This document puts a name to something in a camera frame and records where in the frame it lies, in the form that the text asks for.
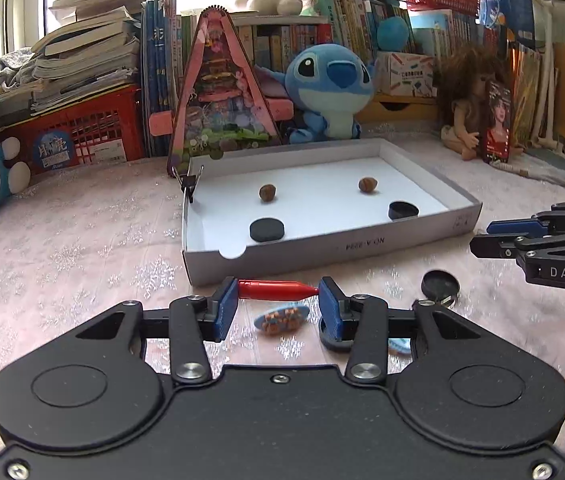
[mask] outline plush toy nose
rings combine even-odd
[[[327,63],[326,75],[340,88],[347,88],[355,83],[358,71],[351,61],[331,61]]]

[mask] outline plush toy eye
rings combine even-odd
[[[304,77],[313,77],[315,75],[315,63],[312,57],[307,57],[297,64],[297,72]]]
[[[367,72],[367,69],[365,68],[364,65],[360,65],[362,67],[362,82],[367,84],[369,81],[371,81],[371,78],[369,77],[369,72]]]

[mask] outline blue cookie-shaped object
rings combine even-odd
[[[409,338],[391,338],[388,341],[389,348],[395,350],[399,354],[411,355],[411,339]]]
[[[254,321],[254,326],[264,333],[275,335],[296,330],[309,317],[309,307],[303,303],[286,303],[265,312]]]

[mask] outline blue gripper pad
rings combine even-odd
[[[526,233],[529,238],[542,238],[549,234],[547,228],[538,220],[532,218],[522,220],[498,220],[491,222],[486,229],[490,235],[507,235]]]
[[[325,321],[328,336],[336,341],[341,341],[343,323],[340,317],[340,307],[323,280],[318,283],[318,307]]]
[[[237,309],[238,280],[233,280],[218,304],[218,317],[216,317],[216,321],[213,324],[216,340],[224,341],[227,338]]]

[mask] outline red crayon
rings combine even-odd
[[[317,288],[300,282],[238,280],[238,297],[242,300],[300,301],[317,294]]]

